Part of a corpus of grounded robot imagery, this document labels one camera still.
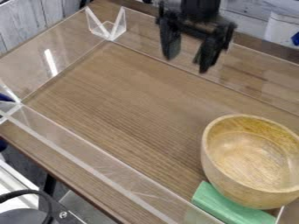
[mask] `black cable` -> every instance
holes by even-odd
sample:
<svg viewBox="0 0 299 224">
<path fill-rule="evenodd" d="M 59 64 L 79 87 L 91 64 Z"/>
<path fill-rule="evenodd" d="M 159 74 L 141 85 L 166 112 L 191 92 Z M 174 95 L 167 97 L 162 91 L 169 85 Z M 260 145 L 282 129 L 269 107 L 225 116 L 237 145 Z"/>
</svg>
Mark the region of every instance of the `black cable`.
<svg viewBox="0 0 299 224">
<path fill-rule="evenodd" d="M 17 191 L 17 192 L 10 192 L 10 193 L 6 193 L 6 194 L 0 195 L 0 204 L 3 204 L 9 200 L 11 200 L 17 197 L 21 197 L 26 194 L 38 194 L 38 195 L 43 196 L 43 198 L 46 199 L 47 204 L 49 204 L 49 212 L 47 212 L 47 216 L 46 216 L 42 224 L 51 224 L 51 221 L 53 221 L 53 200 L 51 200 L 51 197 L 47 193 L 39 192 L 39 191 L 35 191 L 35 190 L 22 190 L 22 191 Z"/>
</svg>

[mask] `wooden table surface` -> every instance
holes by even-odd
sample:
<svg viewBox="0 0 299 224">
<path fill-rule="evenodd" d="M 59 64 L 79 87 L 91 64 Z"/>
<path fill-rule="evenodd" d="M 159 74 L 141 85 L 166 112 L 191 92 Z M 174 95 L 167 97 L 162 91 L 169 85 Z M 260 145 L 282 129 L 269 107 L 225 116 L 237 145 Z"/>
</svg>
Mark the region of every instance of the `wooden table surface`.
<svg viewBox="0 0 299 224">
<path fill-rule="evenodd" d="M 95 2 L 91 6 L 98 15 L 118 14 L 113 3 Z M 34 39 L 29 45 L 39 45 L 41 41 Z M 246 81 L 250 96 L 105 42 L 25 104 L 191 201 L 206 179 L 200 155 L 202 132 L 216 118 L 237 113 L 264 116 L 299 134 L 298 66 L 237 46 L 222 55 L 208 76 L 220 74 L 233 85 Z M 261 85 L 270 87 L 266 92 Z M 0 126 L 0 133 L 118 221 L 161 223 L 11 122 Z M 79 154 L 83 161 L 98 157 L 97 152 Z"/>
</svg>

